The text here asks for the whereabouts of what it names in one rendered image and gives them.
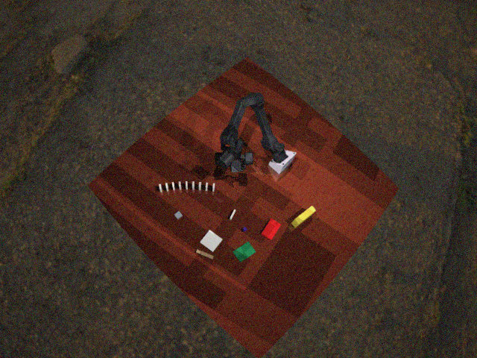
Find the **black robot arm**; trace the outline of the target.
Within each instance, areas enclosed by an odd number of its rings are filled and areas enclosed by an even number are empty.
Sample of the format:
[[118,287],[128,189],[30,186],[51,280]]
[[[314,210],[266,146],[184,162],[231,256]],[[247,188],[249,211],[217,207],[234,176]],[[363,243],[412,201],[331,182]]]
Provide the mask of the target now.
[[243,170],[246,168],[245,164],[241,161],[241,158],[235,160],[235,157],[239,157],[241,155],[242,146],[245,143],[245,141],[238,138],[238,129],[245,109],[248,106],[254,110],[257,122],[259,123],[259,126],[262,130],[262,147],[265,150],[271,151],[274,161],[278,163],[281,163],[288,157],[284,151],[285,144],[279,143],[277,138],[271,132],[271,128],[265,114],[264,105],[264,96],[260,92],[249,93],[247,96],[236,102],[236,107],[233,111],[229,124],[225,127],[220,135],[221,150],[223,152],[217,158],[218,164],[224,169],[227,169],[230,166],[231,172],[243,172]]

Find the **red rectangular block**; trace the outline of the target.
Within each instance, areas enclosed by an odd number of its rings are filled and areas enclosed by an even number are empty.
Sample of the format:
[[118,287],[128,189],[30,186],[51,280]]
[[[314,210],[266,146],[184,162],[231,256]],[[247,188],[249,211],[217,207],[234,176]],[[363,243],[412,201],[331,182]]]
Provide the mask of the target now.
[[270,221],[267,223],[265,229],[262,231],[261,235],[265,236],[269,240],[272,240],[280,226],[280,223],[274,221],[271,218]]

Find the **tan rectangular block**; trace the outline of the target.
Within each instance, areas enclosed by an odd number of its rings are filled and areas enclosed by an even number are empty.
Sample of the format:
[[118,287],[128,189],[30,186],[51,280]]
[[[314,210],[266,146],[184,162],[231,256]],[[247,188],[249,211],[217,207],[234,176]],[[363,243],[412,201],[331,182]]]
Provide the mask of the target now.
[[199,250],[196,250],[196,253],[199,253],[201,255],[204,255],[205,257],[208,257],[210,259],[212,259],[214,256],[212,256],[211,254],[208,254],[208,253],[204,253],[202,251],[199,251]]

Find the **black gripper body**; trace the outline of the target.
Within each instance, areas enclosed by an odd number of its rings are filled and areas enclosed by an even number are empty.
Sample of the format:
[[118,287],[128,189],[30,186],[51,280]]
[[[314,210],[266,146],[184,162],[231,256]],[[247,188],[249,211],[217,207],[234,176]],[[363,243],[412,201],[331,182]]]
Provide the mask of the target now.
[[[217,157],[221,153],[222,152],[216,152],[215,153],[215,165],[217,165],[217,166],[219,166]],[[244,160],[246,165],[253,165],[253,153],[252,152],[245,152],[244,155],[240,155],[239,157],[235,157],[235,160],[238,159],[238,158],[241,158],[242,160]]]

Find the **green flat rectangular mat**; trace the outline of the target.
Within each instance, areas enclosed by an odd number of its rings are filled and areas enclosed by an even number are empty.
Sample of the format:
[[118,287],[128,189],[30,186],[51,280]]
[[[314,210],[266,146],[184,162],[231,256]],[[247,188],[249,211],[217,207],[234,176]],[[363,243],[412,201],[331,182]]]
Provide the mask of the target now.
[[247,259],[249,256],[255,253],[255,250],[253,249],[252,245],[249,242],[246,242],[243,246],[241,246],[238,249],[235,249],[233,251],[235,256],[238,258],[240,263]]

